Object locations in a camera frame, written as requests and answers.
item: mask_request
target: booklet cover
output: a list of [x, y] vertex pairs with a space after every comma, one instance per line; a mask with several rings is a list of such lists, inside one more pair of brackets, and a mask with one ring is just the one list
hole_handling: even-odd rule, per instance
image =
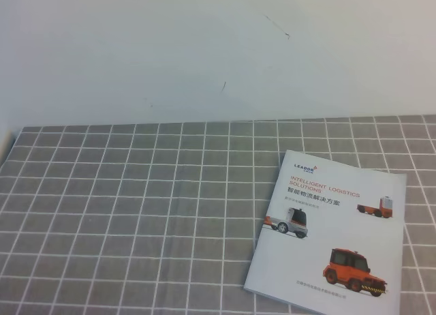
[[323, 314], [399, 314], [405, 186], [286, 151], [245, 289]]

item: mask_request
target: black wheel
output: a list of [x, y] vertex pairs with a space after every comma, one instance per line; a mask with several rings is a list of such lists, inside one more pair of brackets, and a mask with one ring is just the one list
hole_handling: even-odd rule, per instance
[[326, 280], [330, 284], [336, 284], [338, 282], [338, 277], [336, 276], [336, 272], [332, 269], [328, 270], [326, 273]]
[[297, 238], [300, 238], [300, 239], [306, 237], [306, 235], [303, 232], [295, 232], [295, 235], [297, 236]]
[[278, 227], [280, 233], [287, 233], [288, 227], [286, 223], [280, 222]]
[[360, 283], [359, 280], [350, 280], [349, 283], [349, 288], [351, 290], [353, 290], [355, 293], [359, 293], [362, 290], [362, 284]]

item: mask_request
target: orange vehicle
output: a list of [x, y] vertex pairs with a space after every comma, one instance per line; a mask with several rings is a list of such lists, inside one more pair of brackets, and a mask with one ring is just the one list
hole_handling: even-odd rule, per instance
[[389, 197], [380, 198], [379, 208], [357, 205], [357, 210], [361, 213], [367, 212], [369, 215], [374, 214], [378, 218], [383, 216], [384, 218], [392, 217], [392, 199]]
[[322, 272], [330, 284], [340, 283], [347, 289], [359, 293], [361, 290], [370, 292], [374, 297], [386, 293], [387, 283], [370, 274], [367, 259], [345, 249], [333, 249], [330, 264]]

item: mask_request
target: logo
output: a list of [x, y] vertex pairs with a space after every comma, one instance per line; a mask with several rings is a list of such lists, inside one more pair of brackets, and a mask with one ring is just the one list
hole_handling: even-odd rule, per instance
[[294, 164], [294, 166], [298, 167], [298, 168], [301, 168], [305, 172], [312, 173], [312, 174], [313, 174], [313, 171], [317, 169], [316, 166], [314, 166], [314, 167], [307, 167], [307, 166], [298, 165], [298, 164]]

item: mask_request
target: scratch on wall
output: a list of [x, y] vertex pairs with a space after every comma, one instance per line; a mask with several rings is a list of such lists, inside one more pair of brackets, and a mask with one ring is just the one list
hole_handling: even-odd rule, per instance
[[275, 21], [273, 21], [272, 19], [270, 19], [267, 15], [263, 14], [266, 19], [268, 19], [276, 28], [278, 28], [280, 31], [282, 31], [285, 35], [287, 35], [287, 39], [289, 40], [290, 35], [288, 33], [286, 33], [285, 30], [283, 30], [280, 25], [278, 25]]

